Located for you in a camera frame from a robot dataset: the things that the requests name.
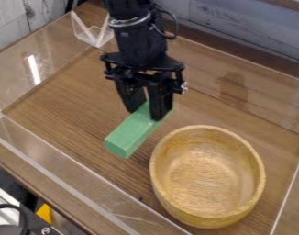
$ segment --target bowl rim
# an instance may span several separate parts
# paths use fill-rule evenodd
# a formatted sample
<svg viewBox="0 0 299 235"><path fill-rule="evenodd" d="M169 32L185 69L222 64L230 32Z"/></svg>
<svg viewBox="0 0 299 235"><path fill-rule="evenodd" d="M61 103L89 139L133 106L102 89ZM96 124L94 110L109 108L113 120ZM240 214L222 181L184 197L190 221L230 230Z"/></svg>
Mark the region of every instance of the bowl rim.
<svg viewBox="0 0 299 235"><path fill-rule="evenodd" d="M165 190L162 189L158 180L157 180L157 175L156 175L156 158L157 158L157 151L161 148L161 145L168 141L168 139L176 135L178 132L182 132L188 129L214 129L220 132L224 132L225 134L228 134L229 136L232 136L233 138L236 138L249 149L253 159L256 161L256 164L258 166L258 182L257 182L257 187L254 189L254 193L250 197L250 199L246 201L246 203L244 205L241 205L240 207L237 207L234 210L229 211L229 212L221 212L221 213L216 213L216 214L209 214L209 213L201 213L200 211L188 209L185 207L181 207L169 197L169 195L165 193ZM214 127L214 126L208 126L208 125L193 125L193 126L185 126L182 128L178 128L176 130L173 130L157 143L152 156L150 156L150 162L149 162L149 174L150 174L150 180L152 180L152 186L153 188L157 190L157 192L160 193L161 197L164 198L164 201L166 201L168 204L172 205L172 207L174 207L176 209L178 209L180 211L185 212L188 215L190 216L196 216L200 218L228 218L232 216L237 216L245 212L249 211L249 209L253 208L253 206L256 205L260 197L261 197L261 192L262 192L262 188L265 185L265 171L264 171L264 166L261 163L261 158L260 155L257 154L257 152L254 151L254 149L252 148L250 144L233 132L230 132L229 130L220 128L220 127Z"/></svg>

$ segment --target wooden table surface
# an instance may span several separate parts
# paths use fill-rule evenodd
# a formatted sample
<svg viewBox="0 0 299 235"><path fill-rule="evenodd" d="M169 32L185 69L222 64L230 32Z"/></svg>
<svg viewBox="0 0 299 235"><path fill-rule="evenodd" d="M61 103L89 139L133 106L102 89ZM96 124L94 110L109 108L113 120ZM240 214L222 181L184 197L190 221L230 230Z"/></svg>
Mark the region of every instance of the wooden table surface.
<svg viewBox="0 0 299 235"><path fill-rule="evenodd" d="M100 25L102 17L92 20L94 12L101 16L90 4L78 9L85 22ZM104 79L100 53L97 49L86 50L6 110L6 115L193 234L269 234L299 163L299 79L178 39L170 44L170 55L186 64L189 92L176 97L170 117L132 158L122 160L102 147L104 138L128 112L112 82ZM265 167L261 200L248 217L225 229L204 230L182 225L164 211L150 187L148 164L158 140L172 130L197 124L237 133L252 144ZM1 146L0 165L89 233L124 234ZM77 181L76 173L81 172L64 171L69 171L65 180ZM97 194L92 185L81 187ZM299 234L299 224L288 223L286 228Z"/></svg>

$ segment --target green block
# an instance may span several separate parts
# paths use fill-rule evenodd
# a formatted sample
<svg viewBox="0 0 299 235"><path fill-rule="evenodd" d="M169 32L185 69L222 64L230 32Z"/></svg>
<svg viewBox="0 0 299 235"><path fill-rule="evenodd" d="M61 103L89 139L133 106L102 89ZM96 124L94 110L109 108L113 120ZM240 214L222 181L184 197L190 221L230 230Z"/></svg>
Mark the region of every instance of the green block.
<svg viewBox="0 0 299 235"><path fill-rule="evenodd" d="M105 138L106 150L128 159L160 123L150 119L149 103L144 103Z"/></svg>

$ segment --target wooden bowl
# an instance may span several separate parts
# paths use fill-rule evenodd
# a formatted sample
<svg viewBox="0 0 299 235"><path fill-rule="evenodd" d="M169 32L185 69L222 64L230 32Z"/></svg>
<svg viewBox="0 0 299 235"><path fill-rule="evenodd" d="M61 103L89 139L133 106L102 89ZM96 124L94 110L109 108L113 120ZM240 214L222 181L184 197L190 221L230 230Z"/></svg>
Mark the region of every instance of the wooden bowl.
<svg viewBox="0 0 299 235"><path fill-rule="evenodd" d="M258 154L236 134L210 126L173 131L150 158L152 186L169 214L192 227L216 229L254 207L265 174Z"/></svg>

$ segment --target cable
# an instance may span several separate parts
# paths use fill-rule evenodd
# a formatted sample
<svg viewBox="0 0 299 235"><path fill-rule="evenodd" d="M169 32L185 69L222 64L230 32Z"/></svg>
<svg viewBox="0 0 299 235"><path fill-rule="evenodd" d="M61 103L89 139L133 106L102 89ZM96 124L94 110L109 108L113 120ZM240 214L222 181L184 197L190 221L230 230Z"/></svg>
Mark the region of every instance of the cable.
<svg viewBox="0 0 299 235"><path fill-rule="evenodd" d="M22 211L22 209L20 207L16 207L14 205L0 204L0 209L5 209L5 208L16 209L20 212L20 216L22 218L22 231L21 231L21 235L26 235L26 232L28 232L28 219L26 219L25 212Z"/></svg>
<svg viewBox="0 0 299 235"><path fill-rule="evenodd" d="M152 27L154 29L154 31L157 32L157 34L160 36L162 36L165 39L173 40L177 37L178 34L178 24L177 24L177 19L174 14L172 14L169 11L164 10L162 7L157 4L154 4L154 8L160 13L164 13L165 15L168 15L172 18L172 23L173 23L173 33L172 34L165 34L164 32L161 32L157 28L157 26L154 24L152 24Z"/></svg>

